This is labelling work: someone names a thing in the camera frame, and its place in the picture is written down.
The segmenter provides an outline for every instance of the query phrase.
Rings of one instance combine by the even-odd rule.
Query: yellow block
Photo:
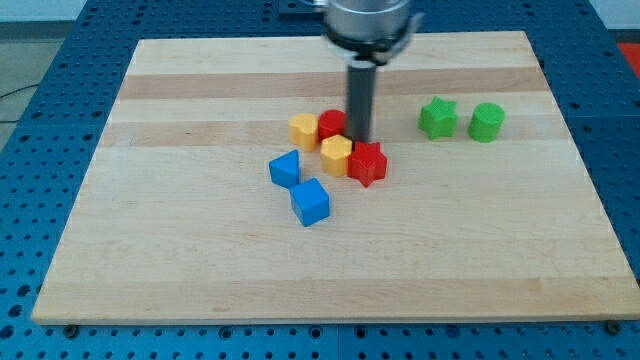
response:
[[[289,140],[311,152],[318,146],[318,118],[313,114],[297,114],[289,119]]]
[[[324,172],[335,177],[344,176],[351,155],[351,140],[342,135],[326,138],[322,140],[320,155]]]

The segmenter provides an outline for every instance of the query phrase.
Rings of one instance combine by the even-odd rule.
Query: blue cube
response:
[[[269,162],[271,181],[290,189],[300,184],[300,157],[298,150],[290,151]]]
[[[291,207],[296,213],[302,226],[313,225],[329,217],[329,194],[324,190],[318,179],[312,178],[300,185],[289,189]]]

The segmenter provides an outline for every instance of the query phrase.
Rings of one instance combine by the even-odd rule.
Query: plastic block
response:
[[[494,103],[482,103],[476,106],[469,124],[469,136],[475,141],[492,142],[500,133],[504,117],[504,110]]]
[[[342,135],[344,133],[344,126],[344,112],[336,109],[323,112],[318,119],[318,136],[320,137],[320,141],[334,135]]]
[[[347,175],[351,144],[351,140],[342,135],[334,135],[322,140],[320,148],[322,171],[335,177]]]
[[[387,157],[380,151],[380,143],[356,142],[356,149],[349,157],[348,175],[358,179],[364,187],[387,174]]]
[[[418,127],[427,133],[429,139],[435,140],[439,137],[452,137],[457,123],[456,102],[434,96],[429,105],[422,107]]]
[[[313,225],[329,217],[329,194],[322,187],[318,179],[311,178],[289,190],[291,206],[303,226]]]
[[[269,162],[271,181],[290,189],[300,184],[300,156],[298,150],[290,151]]]
[[[311,152],[318,146],[318,118],[313,114],[297,114],[289,119],[289,139]]]

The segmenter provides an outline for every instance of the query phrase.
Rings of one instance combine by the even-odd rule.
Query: wood grain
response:
[[[521,32],[418,35],[379,78],[369,189],[302,154],[302,228],[267,163],[287,119],[343,107],[318,38],[139,43],[32,317],[43,324],[635,319],[640,290]],[[435,95],[457,133],[417,130]],[[493,101],[498,141],[466,135]]]

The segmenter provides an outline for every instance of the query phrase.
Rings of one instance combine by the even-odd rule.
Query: blue pegboard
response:
[[[640,359],[640,322],[83,326],[72,339],[34,324],[29,314],[137,41],[321,32],[318,14],[280,6],[87,2],[0,156],[0,360]],[[425,12],[426,32],[526,31],[640,276],[639,85],[589,3],[415,0],[414,11]]]

